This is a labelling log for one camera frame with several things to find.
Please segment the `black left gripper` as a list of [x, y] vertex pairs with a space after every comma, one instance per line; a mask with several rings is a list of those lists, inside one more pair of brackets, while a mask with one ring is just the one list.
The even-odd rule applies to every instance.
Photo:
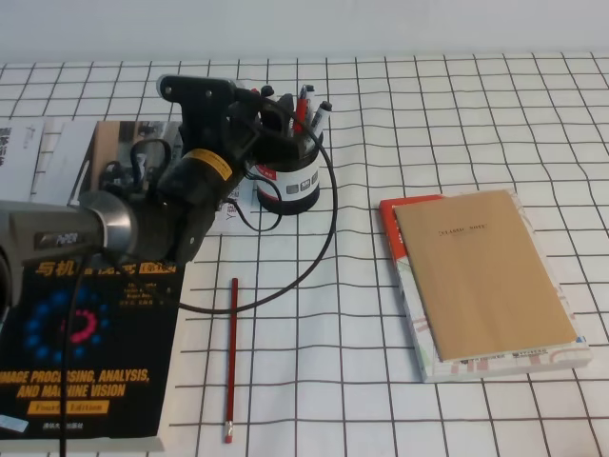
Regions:
[[230, 79], [166, 74], [156, 89], [182, 113], [183, 155], [167, 175], [235, 176], [251, 167], [258, 126], [291, 135], [285, 112], [293, 111], [293, 96], [279, 96], [270, 85], [260, 95]]

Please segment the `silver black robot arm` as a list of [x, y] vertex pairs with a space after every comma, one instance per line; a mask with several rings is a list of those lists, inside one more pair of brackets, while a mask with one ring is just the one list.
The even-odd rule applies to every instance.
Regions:
[[198, 252], [220, 206], [255, 165], [295, 160], [302, 147], [266, 126], [273, 111], [294, 111], [229, 79], [163, 75], [157, 91], [182, 111], [184, 153], [148, 190], [83, 193], [76, 207], [1, 204], [1, 310], [18, 305], [26, 264], [105, 253], [184, 265]]

